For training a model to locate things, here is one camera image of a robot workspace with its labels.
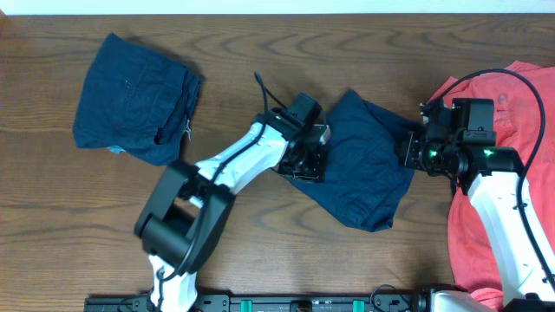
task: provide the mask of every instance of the brown table surface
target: brown table surface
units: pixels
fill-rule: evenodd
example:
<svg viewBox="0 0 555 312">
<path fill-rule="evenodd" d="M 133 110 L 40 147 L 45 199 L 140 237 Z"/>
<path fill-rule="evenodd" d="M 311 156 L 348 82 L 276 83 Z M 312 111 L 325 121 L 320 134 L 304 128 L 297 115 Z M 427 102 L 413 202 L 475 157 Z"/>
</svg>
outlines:
<svg viewBox="0 0 555 312">
<path fill-rule="evenodd" d="M 18 16 L 0 22 L 0 310 L 79 311 L 133 294 L 153 272 L 133 225 L 163 168 L 78 150 L 71 127 L 109 32 L 205 78 L 186 159 L 211 157 L 261 111 L 257 69 L 280 99 L 330 107 L 347 88 L 413 120 L 450 76 L 514 60 L 555 64 L 554 16 Z M 418 172 L 393 230 L 346 228 L 265 172 L 238 196 L 198 285 L 236 294 L 369 293 L 452 283 L 448 183 Z"/>
</svg>

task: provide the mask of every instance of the blue cloth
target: blue cloth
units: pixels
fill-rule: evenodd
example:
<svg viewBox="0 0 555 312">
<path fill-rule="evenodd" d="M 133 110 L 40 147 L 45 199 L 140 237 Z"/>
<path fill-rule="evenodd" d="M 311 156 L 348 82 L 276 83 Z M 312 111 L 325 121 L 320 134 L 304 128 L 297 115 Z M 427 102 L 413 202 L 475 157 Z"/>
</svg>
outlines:
<svg viewBox="0 0 555 312">
<path fill-rule="evenodd" d="M 290 182 L 348 227 L 371 232 L 391 228 L 415 173 L 398 165 L 395 141 L 422 125 L 364 101 L 354 91 L 337 103 L 328 124 L 323 183 Z"/>
<path fill-rule="evenodd" d="M 157 166 L 180 156 L 201 79 L 110 34 L 87 72 L 73 133 L 80 148 L 118 146 Z"/>
</svg>

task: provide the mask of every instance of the wooden table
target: wooden table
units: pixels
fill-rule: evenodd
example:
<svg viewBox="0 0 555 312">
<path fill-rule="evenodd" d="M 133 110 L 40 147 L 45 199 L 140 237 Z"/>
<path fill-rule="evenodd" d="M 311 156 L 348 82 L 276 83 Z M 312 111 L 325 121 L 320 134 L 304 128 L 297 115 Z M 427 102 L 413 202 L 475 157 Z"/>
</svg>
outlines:
<svg viewBox="0 0 555 312">
<path fill-rule="evenodd" d="M 555 64 L 553 16 L 18 16 L 0 23 L 0 310 L 79 311 L 89 294 L 149 289 L 133 225 L 163 168 L 75 148 L 82 82 L 114 32 L 206 82 L 186 160 L 222 151 L 262 110 L 257 69 L 280 99 L 330 107 L 347 88 L 418 120 L 450 76 L 514 60 Z M 198 285 L 254 293 L 369 293 L 452 283 L 450 191 L 416 173 L 393 230 L 346 228 L 265 172 L 238 196 Z"/>
</svg>

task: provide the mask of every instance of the green strip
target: green strip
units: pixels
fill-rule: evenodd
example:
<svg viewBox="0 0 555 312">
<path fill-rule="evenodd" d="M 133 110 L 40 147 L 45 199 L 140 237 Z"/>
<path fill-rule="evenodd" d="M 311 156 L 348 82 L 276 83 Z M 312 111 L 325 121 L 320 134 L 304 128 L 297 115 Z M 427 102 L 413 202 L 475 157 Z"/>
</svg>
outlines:
<svg viewBox="0 0 555 312">
<path fill-rule="evenodd" d="M 364 312 L 364 301 L 353 300 L 353 312 Z"/>
<path fill-rule="evenodd" d="M 252 301 L 242 300 L 241 301 L 241 312 L 252 312 Z"/>
</svg>

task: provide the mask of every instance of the white arm segment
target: white arm segment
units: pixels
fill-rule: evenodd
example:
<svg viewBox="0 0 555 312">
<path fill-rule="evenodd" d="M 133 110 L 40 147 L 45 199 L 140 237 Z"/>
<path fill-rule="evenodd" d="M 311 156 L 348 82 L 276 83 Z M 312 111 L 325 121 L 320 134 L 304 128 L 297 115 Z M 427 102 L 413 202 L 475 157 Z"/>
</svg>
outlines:
<svg viewBox="0 0 555 312">
<path fill-rule="evenodd" d="M 222 153 L 202 160 L 195 165 L 199 168 L 199 173 L 207 179 L 211 179 L 213 174 L 228 157 L 233 155 L 250 142 L 256 139 L 262 129 L 262 124 L 256 122 L 252 124 L 249 133 L 232 146 L 225 149 Z M 233 194 L 239 193 L 245 185 L 256 178 L 262 171 L 271 168 L 279 163 L 287 150 L 288 142 L 282 134 L 266 125 L 264 133 L 257 144 L 242 152 L 225 167 L 224 171 L 216 178 L 216 185 L 227 185 Z M 202 200 L 192 197 L 189 201 L 199 208 L 202 208 Z M 166 263 L 158 256 L 149 256 L 154 270 L 154 289 L 150 295 L 151 302 L 158 306 L 160 296 L 160 281 L 156 276 L 159 269 L 164 269 L 164 276 L 169 276 L 173 272 L 173 266 Z M 161 311 L 163 312 L 187 312 L 197 300 L 197 290 L 194 287 L 197 274 L 185 273 L 183 276 L 176 276 L 162 284 L 163 301 Z"/>
<path fill-rule="evenodd" d="M 532 292 L 543 301 L 555 301 L 551 285 L 543 282 L 545 273 L 526 235 L 519 211 L 513 209 L 518 179 L 514 172 L 493 172 L 492 176 L 485 177 L 479 174 L 468 191 L 470 203 L 480 215 L 495 255 L 503 284 L 504 306 Z M 527 204 L 525 212 L 534 237 L 553 271 L 555 256 L 532 206 L 527 180 L 522 198 Z"/>
</svg>

